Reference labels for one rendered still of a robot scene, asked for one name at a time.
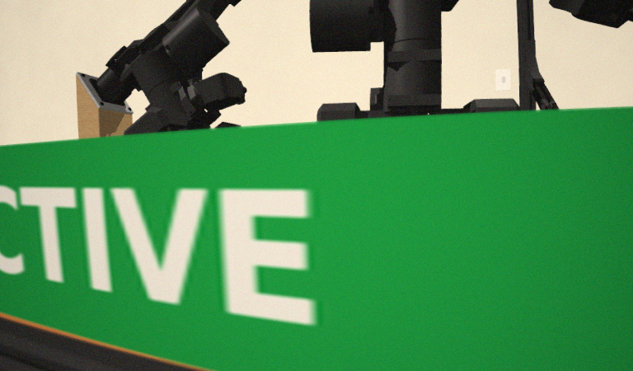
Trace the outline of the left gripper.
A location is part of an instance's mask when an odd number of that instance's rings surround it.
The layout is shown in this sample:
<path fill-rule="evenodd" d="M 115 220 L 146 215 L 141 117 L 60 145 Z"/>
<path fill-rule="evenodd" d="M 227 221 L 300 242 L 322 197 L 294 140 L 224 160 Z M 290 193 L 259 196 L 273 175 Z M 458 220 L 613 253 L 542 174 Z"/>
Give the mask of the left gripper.
<path fill-rule="evenodd" d="M 441 49 L 442 45 L 433 40 L 388 45 L 383 50 L 383 110 L 360 110 L 356 102 L 323 103 L 316 121 L 520 110 L 513 98 L 474 99 L 464 109 L 442 109 Z"/>

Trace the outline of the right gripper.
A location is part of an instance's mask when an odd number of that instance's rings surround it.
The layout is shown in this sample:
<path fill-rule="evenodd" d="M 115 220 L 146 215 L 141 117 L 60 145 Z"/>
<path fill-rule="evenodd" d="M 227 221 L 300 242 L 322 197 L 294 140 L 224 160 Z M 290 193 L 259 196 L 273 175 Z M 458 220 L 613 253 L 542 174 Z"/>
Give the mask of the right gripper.
<path fill-rule="evenodd" d="M 179 81 L 185 82 L 190 86 L 185 79 L 174 78 L 154 87 L 148 95 L 150 105 L 145 110 L 147 111 L 152 106 L 154 107 L 130 125 L 124 131 L 124 135 L 211 129 L 210 125 L 217 120 L 213 113 L 206 112 L 205 109 L 198 107 L 201 111 L 200 113 L 196 113 L 193 117 L 189 117 L 186 114 L 177 90 Z M 161 109 L 156 109 L 156 107 Z"/>

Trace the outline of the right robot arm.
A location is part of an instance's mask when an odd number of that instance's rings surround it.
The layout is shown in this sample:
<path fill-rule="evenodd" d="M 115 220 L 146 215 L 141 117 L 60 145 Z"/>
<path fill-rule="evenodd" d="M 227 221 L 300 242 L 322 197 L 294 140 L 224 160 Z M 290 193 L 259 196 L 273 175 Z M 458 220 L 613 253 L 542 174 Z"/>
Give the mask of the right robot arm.
<path fill-rule="evenodd" d="M 162 82 L 198 77 L 230 44 L 216 20 L 229 4 L 235 7 L 240 1 L 186 0 L 143 39 L 120 48 L 107 62 L 108 69 L 97 80 L 89 79 L 91 85 L 102 101 L 124 106 L 134 89 L 143 90 L 148 98 Z M 220 110 L 246 102 L 246 87 L 229 73 L 214 74 L 189 87 L 182 81 L 178 84 L 181 104 L 189 117 L 200 113 L 200 108 L 217 119 L 222 115 Z"/>

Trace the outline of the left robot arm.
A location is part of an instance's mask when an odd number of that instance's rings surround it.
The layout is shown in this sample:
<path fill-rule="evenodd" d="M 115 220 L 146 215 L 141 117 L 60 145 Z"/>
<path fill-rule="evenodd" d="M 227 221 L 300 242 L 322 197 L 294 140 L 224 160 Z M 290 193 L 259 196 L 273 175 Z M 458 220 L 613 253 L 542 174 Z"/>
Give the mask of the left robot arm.
<path fill-rule="evenodd" d="M 310 0 L 312 52 L 371 51 L 371 43 L 378 42 L 383 42 L 384 50 L 403 40 L 442 45 L 442 12 L 450 12 L 458 1 Z M 619 28 L 633 22 L 633 0 L 550 0 L 549 4 L 603 26 Z"/>

